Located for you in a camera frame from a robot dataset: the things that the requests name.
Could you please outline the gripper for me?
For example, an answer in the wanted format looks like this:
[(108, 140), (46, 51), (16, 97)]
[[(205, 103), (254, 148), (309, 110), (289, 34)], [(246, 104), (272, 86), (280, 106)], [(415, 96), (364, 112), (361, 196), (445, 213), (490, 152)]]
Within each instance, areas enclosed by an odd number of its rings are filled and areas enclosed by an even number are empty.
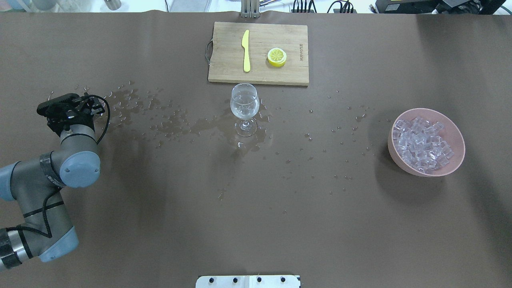
[(105, 112), (104, 106), (98, 100), (83, 100), (77, 103), (75, 109), (66, 111), (62, 118), (47, 118), (47, 126), (51, 131), (55, 132), (58, 136), (63, 131), (71, 130), (73, 125), (87, 126), (92, 131), (94, 127), (94, 115), (99, 115)]

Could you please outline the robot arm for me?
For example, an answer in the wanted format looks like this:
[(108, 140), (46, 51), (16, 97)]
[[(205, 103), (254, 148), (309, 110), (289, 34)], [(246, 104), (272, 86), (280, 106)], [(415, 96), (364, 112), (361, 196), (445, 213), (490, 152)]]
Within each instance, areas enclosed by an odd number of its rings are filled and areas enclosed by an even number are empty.
[(94, 116), (110, 113), (104, 98), (71, 93), (36, 111), (59, 137), (60, 149), (1, 168), (1, 198), (16, 201), (24, 217), (22, 224), (1, 229), (1, 270), (33, 257), (53, 261), (75, 250), (78, 236), (61, 191), (88, 187), (101, 172)]

